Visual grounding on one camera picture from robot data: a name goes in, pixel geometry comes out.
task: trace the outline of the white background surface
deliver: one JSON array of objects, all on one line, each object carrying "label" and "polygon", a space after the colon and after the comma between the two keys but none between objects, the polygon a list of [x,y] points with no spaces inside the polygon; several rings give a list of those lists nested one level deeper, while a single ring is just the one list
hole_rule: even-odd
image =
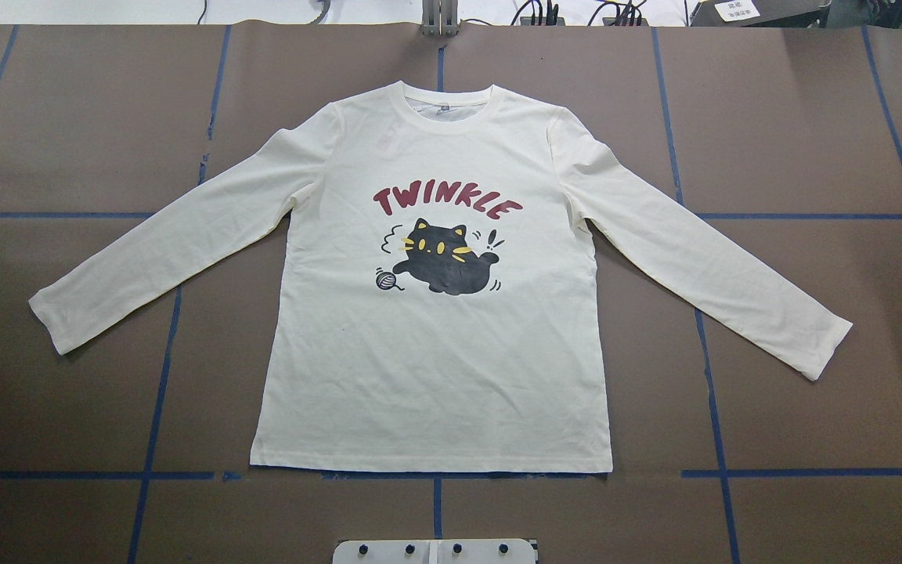
[{"label": "white background surface", "polygon": [[[459,0],[458,17],[506,25],[523,3]],[[688,12],[697,3],[698,0],[687,0]],[[562,0],[559,15],[565,18],[566,25],[586,25],[599,4],[597,0]],[[207,0],[207,15],[201,23],[226,24],[247,19],[307,23],[319,15],[320,6],[316,0]],[[647,0],[641,10],[650,25],[684,25],[684,0]],[[204,0],[0,0],[0,23],[193,24],[201,11]],[[524,12],[529,15],[529,8]],[[333,0],[323,22],[420,22],[422,15],[422,0]],[[602,16],[613,15],[615,8],[604,8],[594,25],[601,25]]]}]

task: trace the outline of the t-shirt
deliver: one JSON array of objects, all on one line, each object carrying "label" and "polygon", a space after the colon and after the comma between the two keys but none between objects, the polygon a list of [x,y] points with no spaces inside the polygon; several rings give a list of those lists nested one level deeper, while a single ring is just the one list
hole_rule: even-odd
[{"label": "t-shirt", "polygon": [[30,306],[68,353],[289,212],[254,465],[611,471],[589,221],[812,381],[851,327],[566,108],[403,82],[280,129]]}]

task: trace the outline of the cartoon cat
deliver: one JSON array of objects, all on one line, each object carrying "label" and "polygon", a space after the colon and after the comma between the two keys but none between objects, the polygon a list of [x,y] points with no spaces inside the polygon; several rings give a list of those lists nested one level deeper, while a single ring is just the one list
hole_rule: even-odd
[{"label": "cartoon cat", "polygon": [[403,239],[407,259],[391,268],[394,274],[408,272],[430,284],[433,292],[451,296],[474,294],[489,283],[489,267],[500,258],[495,253],[476,256],[465,242],[465,226],[450,229],[430,225],[423,218]]}]

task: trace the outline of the cardboard surface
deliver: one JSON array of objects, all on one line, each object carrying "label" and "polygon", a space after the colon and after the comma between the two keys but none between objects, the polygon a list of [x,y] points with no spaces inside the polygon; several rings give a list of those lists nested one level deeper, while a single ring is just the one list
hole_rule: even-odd
[{"label": "cardboard surface", "polygon": [[[437,536],[533,537],[545,562],[902,562],[902,170],[861,31],[655,37],[660,60],[648,29],[246,22],[223,50],[220,27],[21,26],[0,83],[0,562],[326,562]],[[902,33],[869,37],[902,139]],[[143,220],[123,212],[398,79],[570,107],[675,197],[669,133],[687,206],[855,328],[813,385],[699,332],[595,233],[606,478],[248,467],[287,220],[183,283],[178,315],[171,292],[54,353],[26,300]]]}]

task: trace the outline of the sleeve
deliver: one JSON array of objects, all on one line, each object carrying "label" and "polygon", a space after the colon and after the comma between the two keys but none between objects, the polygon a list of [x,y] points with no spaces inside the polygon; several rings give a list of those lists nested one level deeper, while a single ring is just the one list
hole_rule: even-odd
[{"label": "sleeve", "polygon": [[30,298],[58,353],[103,332],[183,280],[262,239],[322,182],[340,136],[329,104],[185,193]]},{"label": "sleeve", "polygon": [[648,276],[816,381],[851,324],[624,168],[565,108],[549,146],[573,221],[591,220]]}]

